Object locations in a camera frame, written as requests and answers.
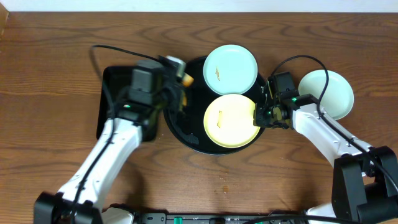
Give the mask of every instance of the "cable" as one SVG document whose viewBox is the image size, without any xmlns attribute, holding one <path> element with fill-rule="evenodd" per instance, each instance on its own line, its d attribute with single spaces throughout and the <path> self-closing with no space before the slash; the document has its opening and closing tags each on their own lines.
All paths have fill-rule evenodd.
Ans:
<svg viewBox="0 0 398 224">
<path fill-rule="evenodd" d="M 89 50 L 90 61 L 91 61 L 91 65 L 93 66 L 93 68 L 95 70 L 95 73 L 97 74 L 98 78 L 101 81 L 102 81 L 103 77 L 101 75 L 100 66 L 98 65 L 98 63 L 96 61 L 96 58 L 95 58 L 95 54 L 94 54 L 94 49 L 95 48 L 104 48 L 104 49 L 117 50 L 117 51 L 120 51 L 120 52 L 124 52 L 124 53 L 131 54 L 131 55 L 136 55 L 136 56 L 140 56 L 140 57 L 144 57 L 144 58 L 148 58 L 148 59 L 154 60 L 156 62 L 159 62 L 159 60 L 157 60 L 156 58 L 153 58 L 151 56 L 143 55 L 143 54 L 139 54 L 139 53 L 135 53 L 135 52 L 131 52 L 129 50 L 121 49 L 119 47 L 113 47 L 113 46 L 101 45 L 101 44 L 93 45 L 93 46 L 90 47 L 90 50 Z M 91 163 L 91 165 L 89 166 L 89 168 L 87 169 L 86 173 L 84 174 L 83 178 L 81 179 L 81 181 L 79 183 L 79 186 L 78 186 L 77 191 L 76 191 L 75 199 L 73 200 L 73 203 L 72 203 L 72 212 L 71 212 L 71 215 L 70 215 L 70 218 L 71 218 L 70 222 L 71 223 L 75 223 L 76 205 L 77 205 L 77 203 L 79 201 L 80 194 L 81 194 L 81 191 L 84 188 L 85 182 L 87 181 L 87 178 L 88 178 L 90 172 L 93 170 L 95 164 L 99 161 L 100 157 L 104 154 L 106 148 L 112 143 L 112 139 L 113 139 L 113 136 L 114 136 L 114 130 L 115 130 L 114 119 L 116 117 L 116 113 L 115 113 L 115 109 L 114 109 L 114 103 L 113 103 L 113 100 L 112 100 L 111 92 L 110 92 L 107 84 L 104 83 L 104 82 L 103 82 L 102 90 L 103 90 L 103 93 L 105 95 L 106 101 L 107 101 L 108 106 L 109 106 L 110 114 L 111 114 L 111 120 L 112 120 L 111 134 L 109 135 L 109 138 L 106 141 L 106 144 L 101 149 L 99 154 L 95 157 L 93 163 Z"/>
<path fill-rule="evenodd" d="M 309 55 L 296 55 L 296 56 L 293 56 L 293 57 L 291 57 L 291 58 L 288 58 L 288 59 L 284 60 L 284 61 L 281 62 L 278 66 L 276 66 L 276 68 L 274 69 L 274 71 L 271 73 L 271 76 L 273 76 L 273 75 L 275 74 L 275 72 L 276 72 L 284 63 L 286 63 L 286 62 L 288 62 L 288 61 L 290 61 L 290 60 L 293 60 L 293 59 L 295 59 L 295 58 L 309 58 L 309 59 L 312 59 L 312 60 L 318 62 L 318 64 L 320 64 L 320 65 L 322 66 L 322 68 L 324 69 L 324 71 L 325 71 L 325 74 L 326 74 L 326 82 L 325 82 L 325 86 L 323 87 L 323 90 L 322 90 L 322 92 L 321 92 L 321 95 L 319 96 L 318 103 L 317 103 L 317 113 L 319 114 L 319 119 L 322 119 L 327 125 L 329 125 L 329 127 L 330 127 L 332 130 L 334 130 L 337 134 L 339 134 L 341 137 L 343 137 L 344 140 L 346 140 L 347 142 L 349 142 L 350 145 L 354 146 L 357 150 L 361 151 L 362 154 L 364 154 L 370 161 L 372 161 L 373 164 L 374 164 L 374 166 L 375 166 L 376 168 L 378 168 L 378 169 L 387 177 L 388 180 L 390 180 L 391 184 L 394 186 L 395 190 L 398 192 L 398 185 L 397 185 L 397 183 L 394 181 L 394 179 L 392 178 L 392 176 L 390 175 L 390 173 L 388 173 L 388 171 L 385 170 L 385 168 L 383 168 L 383 166 L 380 165 L 380 164 L 378 163 L 378 161 L 377 161 L 373 156 L 371 156 L 365 149 L 363 149 L 360 145 L 356 144 L 356 143 L 354 142 L 354 139 L 353 139 L 353 138 L 349 138 L 348 136 L 345 136 L 344 133 L 342 133 L 338 128 L 334 127 L 334 126 L 325 118 L 325 115 L 324 115 L 323 113 L 321 113 L 320 106 L 321 106 L 321 101 L 322 101 L 323 95 L 325 94 L 326 89 L 328 88 L 328 84 L 329 84 L 329 73 L 328 73 L 328 70 L 326 69 L 326 66 L 325 66 L 320 60 L 316 59 L 315 57 L 309 56 Z"/>
<path fill-rule="evenodd" d="M 262 218 L 256 218 L 243 224 L 257 224 L 259 222 L 269 222 L 274 220 L 313 220 L 313 221 L 320 221 L 320 222 L 330 222 L 330 223 L 340 223 L 340 224 L 359 224 L 359 222 L 354 222 L 351 220 L 345 220 L 340 218 L 332 218 L 332 217 L 321 217 L 315 215 L 275 215 L 275 216 L 268 216 Z"/>
</svg>

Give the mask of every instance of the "white plate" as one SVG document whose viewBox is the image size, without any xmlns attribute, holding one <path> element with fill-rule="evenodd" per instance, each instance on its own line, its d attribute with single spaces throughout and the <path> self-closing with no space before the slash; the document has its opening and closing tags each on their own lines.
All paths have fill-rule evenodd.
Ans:
<svg viewBox="0 0 398 224">
<path fill-rule="evenodd" d="M 242 94 L 257 78 L 254 56 L 238 45 L 224 45 L 212 51 L 203 66 L 206 84 L 220 95 Z"/>
<path fill-rule="evenodd" d="M 329 84 L 323 95 L 321 105 L 333 119 L 344 118 L 353 108 L 354 91 L 348 81 L 336 72 L 329 71 Z M 300 95 L 312 94 L 319 98 L 326 82 L 324 70 L 308 73 L 300 81 L 298 92 Z"/>
</svg>

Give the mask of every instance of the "black plate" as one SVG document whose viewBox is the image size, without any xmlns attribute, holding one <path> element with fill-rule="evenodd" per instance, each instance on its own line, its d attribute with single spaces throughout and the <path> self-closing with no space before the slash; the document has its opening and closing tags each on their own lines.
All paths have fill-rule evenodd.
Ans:
<svg viewBox="0 0 398 224">
<path fill-rule="evenodd" d="M 207 56 L 200 57 L 187 63 L 185 72 L 192 76 L 195 81 L 186 90 L 188 106 L 184 109 L 184 113 L 164 110 L 164 118 L 173 135 L 193 150 L 212 155 L 238 152 L 256 141 L 264 131 L 264 128 L 260 128 L 257 136 L 245 146 L 232 149 L 217 145 L 207 136 L 203 118 L 207 107 L 220 95 L 208 87 L 203 77 L 203 65 L 206 58 Z M 243 95 L 255 103 L 264 102 L 265 98 L 261 94 L 261 87 L 264 85 L 264 79 L 258 74 L 255 84 Z"/>
</svg>

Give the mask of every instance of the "wooden tabletop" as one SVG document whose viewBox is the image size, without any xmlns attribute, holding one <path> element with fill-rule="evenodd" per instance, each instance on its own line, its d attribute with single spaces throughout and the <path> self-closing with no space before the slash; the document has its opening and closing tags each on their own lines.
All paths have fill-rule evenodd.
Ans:
<svg viewBox="0 0 398 224">
<path fill-rule="evenodd" d="M 93 44 L 183 60 L 224 44 L 248 48 L 267 77 L 297 54 L 319 58 L 354 90 L 339 120 L 373 146 L 398 152 L 398 15 L 291 13 L 10 14 L 0 42 L 0 222 L 32 223 L 33 204 L 55 193 L 96 143 L 101 82 Z M 137 57 L 98 50 L 102 68 Z M 286 63 L 296 84 L 320 67 Z M 154 142 L 125 163 L 106 199 L 169 212 L 303 210 L 331 198 L 332 167 L 303 136 L 267 129 L 247 149 L 209 156 L 180 143 L 160 117 Z"/>
</svg>

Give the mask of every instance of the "white background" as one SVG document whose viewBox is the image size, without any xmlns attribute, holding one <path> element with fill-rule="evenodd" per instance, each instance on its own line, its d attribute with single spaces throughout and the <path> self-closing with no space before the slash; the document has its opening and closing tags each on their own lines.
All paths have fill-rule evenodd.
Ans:
<svg viewBox="0 0 398 224">
<path fill-rule="evenodd" d="M 8 11 L 398 12 L 398 0 L 0 0 Z"/>
</svg>

